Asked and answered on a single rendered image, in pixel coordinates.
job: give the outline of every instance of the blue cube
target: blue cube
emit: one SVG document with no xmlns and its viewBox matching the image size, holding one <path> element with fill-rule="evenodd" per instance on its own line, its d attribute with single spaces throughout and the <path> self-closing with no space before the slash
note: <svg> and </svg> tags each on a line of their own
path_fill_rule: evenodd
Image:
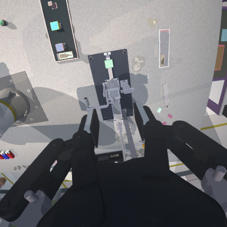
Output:
<svg viewBox="0 0 227 227">
<path fill-rule="evenodd" d="M 221 42 L 227 41 L 227 29 L 222 29 Z"/>
<path fill-rule="evenodd" d="M 63 43 L 58 43 L 58 44 L 55 44 L 55 47 L 57 49 L 57 52 L 60 52 L 60 51 L 64 51 L 64 44 Z"/>
<path fill-rule="evenodd" d="M 51 22 L 50 24 L 51 24 L 51 30 L 52 31 L 55 31 L 55 30 L 59 30 L 60 29 L 60 26 L 59 26 L 58 21 Z"/>
</svg>

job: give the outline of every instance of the purple frame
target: purple frame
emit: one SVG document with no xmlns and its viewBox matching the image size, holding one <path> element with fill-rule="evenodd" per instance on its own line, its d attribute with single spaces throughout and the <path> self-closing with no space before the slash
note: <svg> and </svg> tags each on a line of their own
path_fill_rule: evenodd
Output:
<svg viewBox="0 0 227 227">
<path fill-rule="evenodd" d="M 207 107 L 210 108 L 217 115 L 219 115 L 219 113 L 220 113 L 221 105 L 222 105 L 224 95 L 225 95 L 225 91 L 226 91 L 226 87 L 227 87 L 227 72 L 226 72 L 225 77 L 214 78 L 212 81 L 219 81 L 219 80 L 224 80 L 224 84 L 223 84 L 223 88 L 222 88 L 222 91 L 221 91 L 219 103 L 217 104 L 210 99 L 208 99 L 208 103 L 207 103 Z"/>
</svg>

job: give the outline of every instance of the yellow stripe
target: yellow stripe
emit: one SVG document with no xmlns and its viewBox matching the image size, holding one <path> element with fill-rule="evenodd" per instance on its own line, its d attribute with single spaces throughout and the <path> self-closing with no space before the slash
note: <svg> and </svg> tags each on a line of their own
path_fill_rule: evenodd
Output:
<svg viewBox="0 0 227 227">
<path fill-rule="evenodd" d="M 12 181 L 9 180 L 9 178 L 7 178 L 3 173 L 1 173 L 1 175 L 3 175 L 11 184 L 14 184 Z"/>
<path fill-rule="evenodd" d="M 15 113 L 14 109 L 12 108 L 12 106 L 9 105 L 8 103 L 2 101 L 2 100 L 0 100 L 0 103 L 4 104 L 5 106 L 7 106 L 7 107 L 12 111 L 12 113 L 13 113 L 13 115 L 14 115 L 14 122 L 15 122 L 16 119 L 17 119 L 17 116 L 16 116 L 16 113 Z"/>
<path fill-rule="evenodd" d="M 63 185 L 65 188 L 67 188 L 63 182 L 62 182 L 62 185 Z"/>
<path fill-rule="evenodd" d="M 204 127 L 204 128 L 201 128 L 200 130 L 206 130 L 206 129 L 210 129 L 210 128 L 215 128 L 215 127 L 221 127 L 221 126 L 224 126 L 224 125 L 227 125 L 227 123 L 224 123 L 224 124 L 217 124 L 217 125 L 213 125 L 213 126 L 209 126 L 209 127 Z"/>
<path fill-rule="evenodd" d="M 176 165 L 170 165 L 169 167 L 174 167 L 174 166 L 178 166 L 178 165 L 184 165 L 184 163 L 180 163 L 180 164 L 176 164 Z"/>
</svg>

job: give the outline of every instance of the red marker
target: red marker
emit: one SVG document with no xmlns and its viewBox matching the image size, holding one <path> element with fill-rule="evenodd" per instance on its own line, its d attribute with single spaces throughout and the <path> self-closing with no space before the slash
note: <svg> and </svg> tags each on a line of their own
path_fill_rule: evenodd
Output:
<svg viewBox="0 0 227 227">
<path fill-rule="evenodd" d="M 10 159 L 15 158 L 15 155 L 12 153 L 12 151 L 11 151 L 11 150 L 6 150 L 6 151 L 5 151 L 5 154 L 7 154 L 7 155 L 8 155 L 8 157 L 9 157 Z"/>
</svg>

